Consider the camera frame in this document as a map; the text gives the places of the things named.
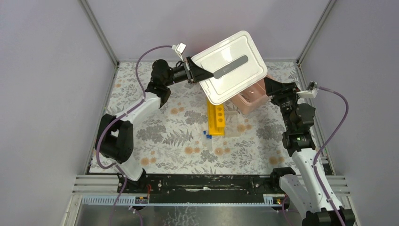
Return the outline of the white plastic box lid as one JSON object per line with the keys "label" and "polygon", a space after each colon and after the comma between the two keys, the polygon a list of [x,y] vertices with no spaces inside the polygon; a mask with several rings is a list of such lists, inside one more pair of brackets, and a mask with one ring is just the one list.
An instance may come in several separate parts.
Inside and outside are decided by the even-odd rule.
{"label": "white plastic box lid", "polygon": [[226,102],[268,73],[247,31],[239,31],[191,59],[195,65],[213,74],[213,77],[199,82],[213,105]]}

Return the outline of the pink plastic storage box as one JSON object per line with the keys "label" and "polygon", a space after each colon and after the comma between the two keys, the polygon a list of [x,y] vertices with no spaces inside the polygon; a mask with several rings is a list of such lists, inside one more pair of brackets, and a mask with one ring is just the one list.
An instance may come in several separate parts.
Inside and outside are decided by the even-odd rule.
{"label": "pink plastic storage box", "polygon": [[260,79],[230,100],[242,114],[249,114],[264,105],[270,98],[266,95],[264,79]]}

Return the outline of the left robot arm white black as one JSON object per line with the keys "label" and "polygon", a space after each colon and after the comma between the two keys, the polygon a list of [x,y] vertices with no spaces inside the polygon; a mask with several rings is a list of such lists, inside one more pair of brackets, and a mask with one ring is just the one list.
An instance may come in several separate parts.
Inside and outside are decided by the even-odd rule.
{"label": "left robot arm white black", "polygon": [[151,78],[143,97],[136,101],[127,110],[117,115],[105,114],[100,120],[99,130],[95,143],[95,157],[102,169],[100,156],[111,160],[110,167],[116,167],[122,176],[129,180],[128,188],[139,194],[145,190],[146,181],[142,178],[144,169],[135,163],[134,127],[144,122],[152,112],[160,109],[171,95],[170,86],[187,81],[197,83],[210,78],[214,74],[194,63],[187,57],[177,66],[171,67],[163,59],[152,64]]}

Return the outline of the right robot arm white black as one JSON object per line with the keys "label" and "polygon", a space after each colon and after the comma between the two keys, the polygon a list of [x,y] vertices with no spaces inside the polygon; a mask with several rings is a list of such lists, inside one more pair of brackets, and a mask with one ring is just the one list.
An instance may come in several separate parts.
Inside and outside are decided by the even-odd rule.
{"label": "right robot arm white black", "polygon": [[300,98],[315,98],[320,87],[310,82],[301,91],[296,83],[282,83],[265,77],[266,95],[278,106],[284,121],[285,132],[282,143],[297,166],[304,185],[291,167],[275,168],[270,174],[270,188],[276,194],[285,193],[295,205],[302,218],[303,226],[352,226],[356,217],[346,209],[335,195],[319,162],[321,152],[311,136],[316,109],[299,103]]}

